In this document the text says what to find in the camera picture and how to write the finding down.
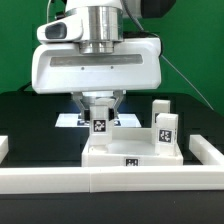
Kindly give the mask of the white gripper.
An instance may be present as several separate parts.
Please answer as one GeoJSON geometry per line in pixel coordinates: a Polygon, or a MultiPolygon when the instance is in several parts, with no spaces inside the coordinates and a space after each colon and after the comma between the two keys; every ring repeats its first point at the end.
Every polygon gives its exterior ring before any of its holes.
{"type": "Polygon", "coordinates": [[[90,120],[82,92],[114,91],[109,119],[118,117],[125,90],[156,89],[161,83],[158,38],[130,38],[111,54],[82,55],[75,43],[43,44],[33,55],[32,87],[39,94],[73,93],[81,119],[90,120]]]}

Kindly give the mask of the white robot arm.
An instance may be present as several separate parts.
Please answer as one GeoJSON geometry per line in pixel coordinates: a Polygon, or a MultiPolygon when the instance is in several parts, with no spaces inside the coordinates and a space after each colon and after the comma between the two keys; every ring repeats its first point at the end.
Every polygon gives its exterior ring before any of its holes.
{"type": "Polygon", "coordinates": [[[176,0],[64,0],[64,15],[37,29],[32,87],[39,94],[70,93],[82,117],[93,98],[161,83],[162,41],[147,31],[124,31],[123,19],[161,18],[176,0]]]}

